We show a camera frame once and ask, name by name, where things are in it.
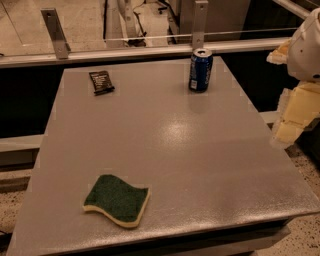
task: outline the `green sponge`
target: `green sponge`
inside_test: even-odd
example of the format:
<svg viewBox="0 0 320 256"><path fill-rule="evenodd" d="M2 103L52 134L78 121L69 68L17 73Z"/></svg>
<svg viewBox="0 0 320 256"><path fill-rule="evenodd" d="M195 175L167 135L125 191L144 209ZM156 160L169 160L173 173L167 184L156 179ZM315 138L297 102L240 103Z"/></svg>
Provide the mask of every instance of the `green sponge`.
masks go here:
<svg viewBox="0 0 320 256"><path fill-rule="evenodd" d="M139 225L150 196L148 188L135 188L113 175L102 175L87 196L83 209L97 211L125 228Z"/></svg>

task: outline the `gray table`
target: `gray table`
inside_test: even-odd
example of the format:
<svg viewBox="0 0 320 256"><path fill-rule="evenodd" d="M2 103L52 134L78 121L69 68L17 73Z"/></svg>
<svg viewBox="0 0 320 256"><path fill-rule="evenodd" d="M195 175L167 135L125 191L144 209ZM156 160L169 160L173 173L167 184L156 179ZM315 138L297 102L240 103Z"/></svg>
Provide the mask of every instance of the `gray table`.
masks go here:
<svg viewBox="0 0 320 256"><path fill-rule="evenodd" d="M189 92L189 67L173 60L65 70L8 255L143 245L320 211L222 59L204 94ZM116 90L95 97L88 72L104 69ZM137 229L83 212L101 174L151 188Z"/></svg>

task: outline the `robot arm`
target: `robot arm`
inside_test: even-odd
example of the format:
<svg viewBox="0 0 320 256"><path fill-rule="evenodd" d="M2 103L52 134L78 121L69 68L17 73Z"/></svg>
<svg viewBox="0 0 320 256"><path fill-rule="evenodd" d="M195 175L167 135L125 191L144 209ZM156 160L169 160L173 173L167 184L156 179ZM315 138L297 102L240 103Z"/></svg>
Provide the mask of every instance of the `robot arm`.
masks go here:
<svg viewBox="0 0 320 256"><path fill-rule="evenodd" d="M278 104L272 144L292 145L320 113L320 8L312 11L292 38L270 54L267 61L288 65L289 75L301 82L285 89Z"/></svg>

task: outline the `floor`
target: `floor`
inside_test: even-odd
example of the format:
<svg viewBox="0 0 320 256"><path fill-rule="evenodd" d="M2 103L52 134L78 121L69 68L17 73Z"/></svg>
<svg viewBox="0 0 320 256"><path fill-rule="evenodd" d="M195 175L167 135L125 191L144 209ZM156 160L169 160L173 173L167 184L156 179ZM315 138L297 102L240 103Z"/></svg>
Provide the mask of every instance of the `floor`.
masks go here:
<svg viewBox="0 0 320 256"><path fill-rule="evenodd" d="M320 198L320 169L297 145L287 153L305 181ZM11 233L23 202L32 170L0 172L0 232ZM273 247L259 250L258 256L320 256L320 214L296 218L288 224L291 234Z"/></svg>

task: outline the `soda can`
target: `soda can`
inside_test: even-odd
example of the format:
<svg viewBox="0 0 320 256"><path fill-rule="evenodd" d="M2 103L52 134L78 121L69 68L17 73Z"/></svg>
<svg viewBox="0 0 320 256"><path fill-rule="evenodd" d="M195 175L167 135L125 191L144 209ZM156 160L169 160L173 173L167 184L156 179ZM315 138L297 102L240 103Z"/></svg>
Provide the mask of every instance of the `soda can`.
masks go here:
<svg viewBox="0 0 320 256"><path fill-rule="evenodd" d="M208 49L198 48L191 56L189 89L204 92L208 89L213 56Z"/></svg>

